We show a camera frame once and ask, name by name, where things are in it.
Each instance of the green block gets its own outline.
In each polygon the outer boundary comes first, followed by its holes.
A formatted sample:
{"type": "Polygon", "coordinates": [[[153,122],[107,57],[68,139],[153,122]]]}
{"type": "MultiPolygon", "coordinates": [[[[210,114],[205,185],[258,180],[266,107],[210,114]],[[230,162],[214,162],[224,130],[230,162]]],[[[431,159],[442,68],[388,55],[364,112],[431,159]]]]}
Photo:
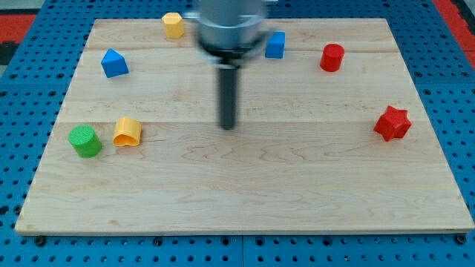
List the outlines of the green block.
{"type": "Polygon", "coordinates": [[[69,143],[80,157],[96,156],[102,149],[102,143],[90,125],[79,125],[69,133],[69,143]]]}

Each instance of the wooden table surface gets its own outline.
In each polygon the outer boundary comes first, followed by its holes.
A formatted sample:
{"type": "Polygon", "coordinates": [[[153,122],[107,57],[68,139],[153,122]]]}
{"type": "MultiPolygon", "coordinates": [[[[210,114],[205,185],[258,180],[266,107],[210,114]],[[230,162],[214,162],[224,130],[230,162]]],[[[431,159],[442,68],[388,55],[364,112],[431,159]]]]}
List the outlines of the wooden table surface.
{"type": "Polygon", "coordinates": [[[384,19],[282,19],[284,59],[242,71],[239,125],[217,126],[216,77],[192,41],[160,20],[97,20],[16,230],[25,235],[401,234],[474,228],[384,19]],[[345,47],[339,72],[319,66],[345,47]],[[105,78],[108,48],[129,74],[105,78]],[[404,139],[373,131],[388,105],[409,110],[404,139]],[[115,122],[142,144],[112,145],[115,122]],[[103,149],[79,158],[69,131],[103,149]]]}

